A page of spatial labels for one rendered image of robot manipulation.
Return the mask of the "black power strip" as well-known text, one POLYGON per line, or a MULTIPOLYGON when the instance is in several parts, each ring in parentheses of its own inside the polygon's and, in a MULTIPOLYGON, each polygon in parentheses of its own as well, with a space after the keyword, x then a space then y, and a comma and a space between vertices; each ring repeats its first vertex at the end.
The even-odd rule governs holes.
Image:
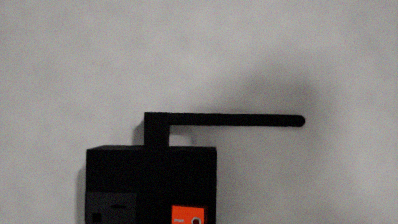
POLYGON ((217 149, 170 125, 302 127, 302 115, 144 112, 144 145, 86 149, 84 224, 216 224, 217 149))

